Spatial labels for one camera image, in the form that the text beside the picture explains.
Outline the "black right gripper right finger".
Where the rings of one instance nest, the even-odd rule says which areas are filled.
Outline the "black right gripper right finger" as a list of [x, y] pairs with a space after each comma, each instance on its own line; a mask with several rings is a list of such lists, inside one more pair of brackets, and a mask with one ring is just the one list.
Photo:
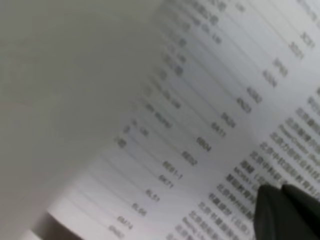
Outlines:
[[281, 191], [293, 204], [303, 221], [320, 239], [320, 202], [294, 185], [285, 184], [281, 187]]

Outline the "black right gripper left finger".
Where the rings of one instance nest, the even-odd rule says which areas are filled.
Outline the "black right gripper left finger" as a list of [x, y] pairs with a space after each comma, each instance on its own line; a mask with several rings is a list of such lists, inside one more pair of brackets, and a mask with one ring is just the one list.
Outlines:
[[280, 189], [262, 185], [255, 206], [254, 233], [257, 240], [304, 240], [307, 226]]

